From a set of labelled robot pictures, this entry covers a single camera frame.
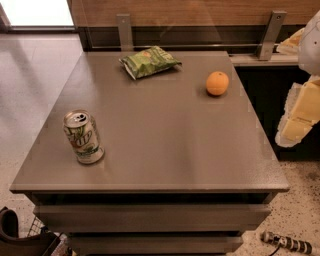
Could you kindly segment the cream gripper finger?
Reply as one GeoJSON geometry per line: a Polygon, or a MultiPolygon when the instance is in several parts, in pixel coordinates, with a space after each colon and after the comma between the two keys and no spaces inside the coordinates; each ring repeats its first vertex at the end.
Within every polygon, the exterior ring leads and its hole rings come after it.
{"type": "Polygon", "coordinates": [[[311,76],[303,85],[294,83],[278,124],[275,141],[281,147],[299,144],[320,121],[320,77],[311,76]]]}
{"type": "Polygon", "coordinates": [[[299,43],[302,38],[304,28],[296,31],[289,38],[282,41],[276,48],[276,51],[285,55],[297,55],[299,52],[299,43]]]}

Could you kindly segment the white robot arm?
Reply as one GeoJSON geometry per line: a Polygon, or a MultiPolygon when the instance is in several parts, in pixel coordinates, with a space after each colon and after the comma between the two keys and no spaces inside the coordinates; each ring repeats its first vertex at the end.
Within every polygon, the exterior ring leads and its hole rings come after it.
{"type": "Polygon", "coordinates": [[[300,143],[320,121],[320,11],[276,51],[296,55],[299,68],[310,75],[303,85],[292,84],[278,124],[275,142],[288,148],[300,143]]]}

